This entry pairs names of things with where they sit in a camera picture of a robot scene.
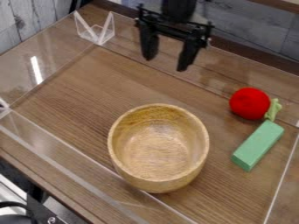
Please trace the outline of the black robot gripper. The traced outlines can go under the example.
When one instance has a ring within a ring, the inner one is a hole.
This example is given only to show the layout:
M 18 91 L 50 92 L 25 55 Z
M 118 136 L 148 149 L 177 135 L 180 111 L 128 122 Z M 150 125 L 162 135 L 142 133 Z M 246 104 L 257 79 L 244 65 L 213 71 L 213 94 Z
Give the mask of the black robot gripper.
M 210 21 L 192 21 L 196 0 L 161 0 L 160 11 L 149 10 L 140 3 L 134 26 L 138 28 L 141 54 L 152 60 L 157 54 L 158 36 L 164 35 L 182 42 L 176 71 L 182 72 L 193 63 L 201 48 L 210 40 Z

